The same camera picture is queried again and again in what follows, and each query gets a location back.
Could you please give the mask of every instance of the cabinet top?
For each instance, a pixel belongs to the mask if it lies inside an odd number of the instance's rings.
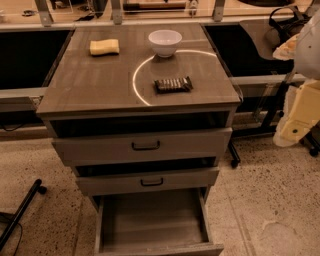
[[[148,35],[158,29],[181,33],[169,58],[155,56]],[[91,41],[118,39],[120,53],[93,57]],[[157,94],[154,80],[189,76],[193,90]],[[190,24],[122,25],[77,28],[46,90],[37,114],[130,113],[237,106],[239,97],[202,27]]]

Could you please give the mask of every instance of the speckled floor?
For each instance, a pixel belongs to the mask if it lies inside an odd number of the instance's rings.
[[[225,154],[206,204],[213,239],[225,246],[221,256],[318,256],[320,157],[300,144],[278,148],[270,136],[234,144],[241,163],[232,169]],[[93,255],[96,211],[46,130],[1,131],[0,154],[0,212],[14,212],[36,179],[48,188],[20,220],[16,255]],[[20,232],[17,227],[1,256],[14,254]]]

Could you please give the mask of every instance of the yellow sponge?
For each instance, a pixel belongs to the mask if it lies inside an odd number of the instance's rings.
[[[102,55],[107,53],[119,53],[119,41],[118,39],[107,39],[101,41],[90,42],[91,55]]]

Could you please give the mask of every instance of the white bowl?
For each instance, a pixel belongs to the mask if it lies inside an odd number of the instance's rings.
[[[181,34],[174,30],[156,30],[149,35],[152,50],[162,58],[173,55],[181,40]]]

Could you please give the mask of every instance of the drawer pull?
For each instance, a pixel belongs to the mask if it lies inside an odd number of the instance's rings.
[[[163,178],[160,181],[144,181],[140,180],[140,184],[142,187],[152,187],[152,186],[161,186],[163,184]]]
[[[157,143],[155,145],[151,145],[151,146],[139,146],[138,144],[132,142],[131,143],[131,147],[133,150],[136,151],[143,151],[143,150],[155,150],[160,148],[160,141],[157,140]]]

